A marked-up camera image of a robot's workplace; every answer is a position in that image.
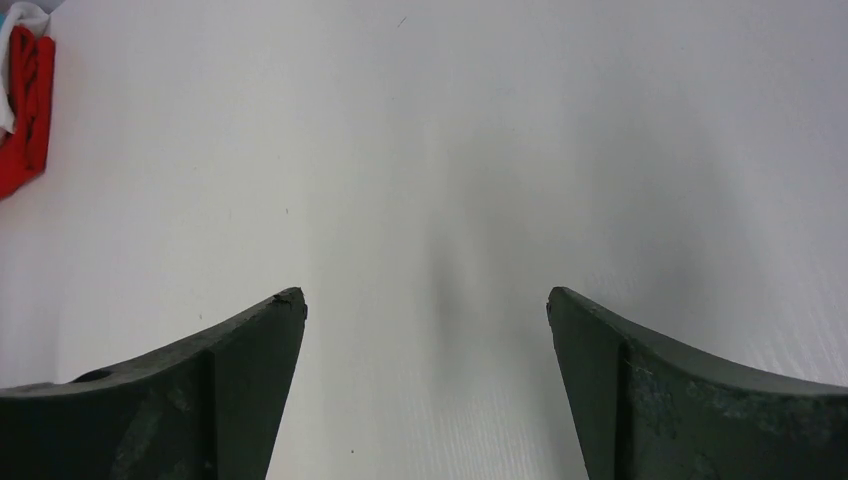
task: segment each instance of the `white fabric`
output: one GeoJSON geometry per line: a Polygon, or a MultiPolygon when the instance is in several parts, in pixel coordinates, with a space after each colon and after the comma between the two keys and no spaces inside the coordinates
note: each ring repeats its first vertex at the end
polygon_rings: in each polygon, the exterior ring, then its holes
{"type": "Polygon", "coordinates": [[[0,27],[0,52],[3,52],[2,67],[0,67],[0,76],[3,80],[3,92],[0,95],[0,128],[6,132],[12,133],[15,131],[15,113],[9,106],[7,98],[9,91],[9,37],[12,34],[12,29],[15,25],[22,25],[36,37],[41,37],[49,20],[50,15],[44,13],[44,10],[38,5],[29,2],[17,2],[9,8],[6,20],[0,27]]]}

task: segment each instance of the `white table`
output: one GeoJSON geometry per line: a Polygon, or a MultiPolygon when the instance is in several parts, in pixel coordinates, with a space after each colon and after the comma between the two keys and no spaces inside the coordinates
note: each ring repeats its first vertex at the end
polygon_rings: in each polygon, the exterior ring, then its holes
{"type": "Polygon", "coordinates": [[[0,386],[301,285],[269,478],[578,478],[557,284],[848,385],[846,8],[68,0],[0,386]]]}

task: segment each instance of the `folded cloth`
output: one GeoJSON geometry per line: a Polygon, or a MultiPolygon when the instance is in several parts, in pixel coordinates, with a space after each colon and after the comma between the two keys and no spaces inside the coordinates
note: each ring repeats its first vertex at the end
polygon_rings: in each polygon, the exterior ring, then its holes
{"type": "Polygon", "coordinates": [[[17,128],[0,146],[0,199],[44,171],[50,134],[56,44],[24,27],[9,36],[9,100],[17,128]]]}
{"type": "Polygon", "coordinates": [[[9,37],[15,26],[26,27],[36,38],[44,35],[50,15],[44,13],[38,5],[29,2],[16,2],[9,7],[6,19],[0,26],[0,78],[2,78],[2,94],[0,94],[0,129],[9,133],[15,131],[15,114],[6,100],[9,92],[9,37]]]}

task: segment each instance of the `red cloth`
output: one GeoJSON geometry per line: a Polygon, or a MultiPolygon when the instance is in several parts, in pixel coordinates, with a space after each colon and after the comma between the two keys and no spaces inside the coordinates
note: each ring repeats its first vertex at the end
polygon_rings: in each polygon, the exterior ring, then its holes
{"type": "Polygon", "coordinates": [[[15,133],[0,146],[0,199],[41,172],[47,162],[56,43],[16,26],[9,37],[9,105],[15,133]]]}

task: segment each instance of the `red towel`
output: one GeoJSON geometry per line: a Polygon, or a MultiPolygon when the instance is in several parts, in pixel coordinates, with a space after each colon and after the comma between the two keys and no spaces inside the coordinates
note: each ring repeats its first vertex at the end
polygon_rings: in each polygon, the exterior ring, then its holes
{"type": "Polygon", "coordinates": [[[0,199],[44,171],[56,44],[16,26],[9,37],[9,105],[15,133],[0,146],[0,199]]]}

